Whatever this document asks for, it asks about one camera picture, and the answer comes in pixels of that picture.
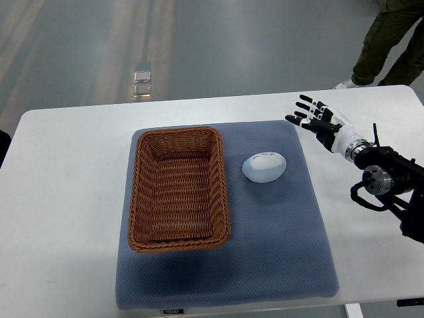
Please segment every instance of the basket rim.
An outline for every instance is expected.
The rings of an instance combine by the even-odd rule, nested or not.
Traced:
[[[129,228],[127,234],[127,240],[129,246],[136,252],[176,252],[183,250],[199,250],[199,249],[210,249],[217,248],[224,245],[230,236],[231,233],[231,219],[229,214],[229,203],[227,196],[227,181],[225,175],[225,165],[224,165],[224,154],[223,154],[223,143],[221,133],[215,127],[210,126],[197,126],[197,127],[179,127],[179,128],[166,128],[166,129],[154,129],[142,133],[137,140],[136,153],[140,150],[139,146],[150,136],[155,134],[164,134],[166,136],[172,136],[173,134],[184,134],[192,133],[196,131],[207,131],[212,133],[216,138],[216,145],[214,146],[214,151],[217,151],[217,156],[219,156],[219,164],[217,164],[217,175],[219,176],[218,182],[218,193],[219,193],[219,222],[221,224],[221,232],[218,237],[211,238],[190,238],[190,239],[176,239],[176,240],[164,240],[162,242],[158,241],[146,241],[138,242],[135,239],[135,222],[137,212],[132,209],[134,204],[134,176],[136,175],[136,170],[140,167],[137,167],[134,163],[134,173],[133,173],[133,185],[131,192],[131,205],[130,205],[130,215],[129,215]]]

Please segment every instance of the white table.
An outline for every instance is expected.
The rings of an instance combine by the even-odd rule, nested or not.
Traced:
[[[424,165],[424,108],[404,86],[303,92],[357,133]],[[24,114],[0,169],[0,317],[152,317],[120,312],[115,271],[131,136],[138,129],[283,119],[299,93],[58,108]],[[350,200],[362,172],[297,128],[340,289],[332,298],[189,308],[187,314],[424,296],[424,245],[390,212]]]

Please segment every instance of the mat label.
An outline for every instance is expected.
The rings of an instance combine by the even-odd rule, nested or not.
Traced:
[[[164,315],[183,315],[184,309],[166,309]]]

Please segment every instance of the white egg-shaped object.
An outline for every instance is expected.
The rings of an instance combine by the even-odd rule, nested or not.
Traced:
[[[278,179],[286,166],[286,159],[281,154],[261,152],[247,158],[241,170],[249,180],[264,184]]]

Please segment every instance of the olive pants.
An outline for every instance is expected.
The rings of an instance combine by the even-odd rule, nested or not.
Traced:
[[[424,0],[380,0],[382,8],[368,31],[352,81],[368,85],[382,71],[390,50],[419,20],[409,44],[378,85],[409,85],[424,70]]]

